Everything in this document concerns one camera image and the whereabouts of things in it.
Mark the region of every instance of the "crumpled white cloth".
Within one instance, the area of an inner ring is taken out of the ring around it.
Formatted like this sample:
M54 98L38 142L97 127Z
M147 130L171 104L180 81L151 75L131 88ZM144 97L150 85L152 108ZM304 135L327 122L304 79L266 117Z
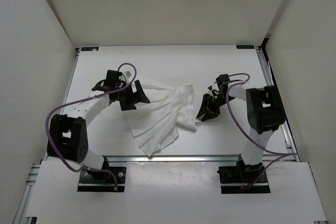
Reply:
M138 103L136 110L125 113L138 146L147 156L176 140L177 124L197 130L201 123L196 119L192 84L174 88L140 76L137 79L151 103Z

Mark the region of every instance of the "metal frame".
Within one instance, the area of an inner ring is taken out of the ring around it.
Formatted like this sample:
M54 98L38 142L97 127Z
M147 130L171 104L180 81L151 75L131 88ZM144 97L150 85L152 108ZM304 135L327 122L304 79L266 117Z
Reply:
M35 181L37 179L37 174L40 169L40 165L33 165L30 169L27 181L26 188L23 193L20 205L16 211L13 224L35 224L35 217L26 217L26 211L28 207L28 203L32 196L33 186L35 185Z
M262 73L264 74L266 84L267 85L273 85L274 83L272 81L271 66L270 66L269 62L266 60L265 55L264 55L264 53L263 53L263 51L260 47L256 47L256 52L257 52L257 55L258 55L258 59L259 59L259 62L260 62ZM288 120L286 120L286 122L281 126L281 129L282 129L283 135L285 136L287 145L290 146L293 153L298 153L298 150L296 148L293 136L292 136L292 134L289 130ZM299 155L295 156L295 161L296 162L301 161Z
M71 79L68 84L68 89L64 98L63 103L66 102L71 81L73 78L73 75L75 73L78 56L80 53L80 49L77 52L76 55L76 62L75 66L72 71ZM260 47L256 47L256 53L260 62L260 66L262 69L262 72L264 74L264 78L267 85L271 85L272 83L272 74L270 71L270 65L267 62L262 49ZM286 139L286 147L288 153L297 153L297 149L293 140L293 137L289 131L288 122L286 122L284 125L281 126L283 134ZM277 158L278 156L273 155L264 155L262 160L264 162L270 162L273 159ZM45 154L44 161L46 161L48 158L47 153ZM125 166L127 162L218 162L218 165L235 165L238 155L231 155L231 156L155 156L155 157L145 157L145 156L107 156L110 165L112 166ZM288 156L283 159L285 162L300 162L300 158L298 156ZM13 224L35 224L36 218L34 217L25 217L26 210L28 207L29 200L32 195L33 186L36 182L38 171L39 171L40 165L33 165L31 167L31 170L29 172L27 182L26 182L26 189L24 191L23 197L21 199L20 205L17 209L17 213L15 215ZM327 222L324 221L317 221L318 224L326 224Z

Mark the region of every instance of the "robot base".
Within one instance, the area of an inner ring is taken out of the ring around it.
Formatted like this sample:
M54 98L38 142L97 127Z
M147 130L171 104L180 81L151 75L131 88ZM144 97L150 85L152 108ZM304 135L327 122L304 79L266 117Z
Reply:
M222 194L269 194L270 189L268 185L266 173L262 175L260 180L251 188L242 190L242 186L246 186L249 182L241 179L240 172L237 166L221 166L217 171L220 178L220 188Z
M117 178L118 191L114 191L114 181L113 178L108 178L105 180L97 180L88 173L87 170L82 170L80 172L78 188L77 191L103 191L111 193L123 193L125 190L124 186L126 180L126 167L109 167L108 168Z

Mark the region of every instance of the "purple cable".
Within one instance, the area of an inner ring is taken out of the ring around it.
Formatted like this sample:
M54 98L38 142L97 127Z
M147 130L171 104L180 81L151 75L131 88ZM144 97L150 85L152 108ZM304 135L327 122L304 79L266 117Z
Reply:
M106 92L106 93L102 93L102 94L97 94L97 95L94 95L92 97L87 97L87 98L84 98L84 99L81 99L81 100L78 100L78 101L74 101L74 102L69 102L69 103L65 103L63 105L60 105L60 106L57 106L56 108L52 109L48 115L47 115L47 118L46 118L46 122L45 122L45 129L46 129L46 133L47 133L47 137L48 137L48 140L52 146L52 148L54 149L55 153L57 154L57 156L59 157L60 160L62 160L62 162L65 164L66 167L68 167L71 171L75 172L75 173L78 173L84 169L87 169L87 170L90 170L90 171L93 171L93 172L104 172L104 173L109 173L112 177L113 177L113 180L114 180L114 184L115 184L115 188L118 190L118 182L117 182L117 178L115 177L115 175L109 171L109 170L102 170L102 169L95 169L95 168L90 168L90 167L87 167L87 166L81 166L79 169L74 169L68 162L67 160L62 156L61 152L59 152L59 150L57 149L57 146L56 144L54 143L54 141L52 140L51 138L51 135L50 135L50 132L49 132L49 121L50 121L50 118L51 116L56 112L58 111L59 109L61 108L65 108L67 106L70 106L70 105L73 105L73 104L76 104L76 103L81 103L81 102L87 102L87 101L90 101L90 100L93 100L95 98L99 98L99 97L102 97L104 95L108 95L108 94L114 94L114 93L117 93L117 92L120 92L120 91L123 91L125 90L126 88L128 88L130 85L132 85L133 81L135 80L136 78L136 75L137 75L137 69L135 68L135 66L131 63L123 63L119 66L118 68L118 71L120 70L120 68L124 65L130 65L133 69L134 69L134 76L132 78L132 80L127 83L127 85L121 89L117 89L117 90L113 90L113 91L110 91L110 92Z
M265 168L264 170L259 174L259 176L250 184L248 184L248 186L246 186L243 190L245 189L248 189L250 188L251 186L253 186L256 182L258 182L258 180L261 178L262 174L266 171L266 169L271 166L274 162L284 158L284 157L287 157L287 156L295 156L295 155L298 155L297 153L280 153L280 152L272 152L272 151L269 151L267 150L266 148L264 148L263 146L261 146L260 144L258 144L256 141L254 141L243 129L243 127L239 124L238 120L236 119L235 115L233 114L233 111L232 111L232 108L231 108L231 105L230 105L230 102L229 102L229 92L230 90L234 87L234 86L237 86L237 85L243 85L245 84L247 81L249 81L250 79L250 75L247 74L247 73L235 73L235 74L231 74L229 77L231 76L240 76L240 75L243 75L243 76L247 76L247 79L245 81L242 81L242 82L239 82L239 83L234 83L232 84L227 92L226 92L226 101L227 101L227 108L229 110L229 113L233 119L233 121L235 122L235 124L237 125L238 129L243 133L244 136L246 136L246 138L248 140L250 140L254 145L256 145L258 148L262 149L263 151L265 152L268 152L270 154L273 154L273 155L280 155L280 157L277 157L275 160L271 161Z

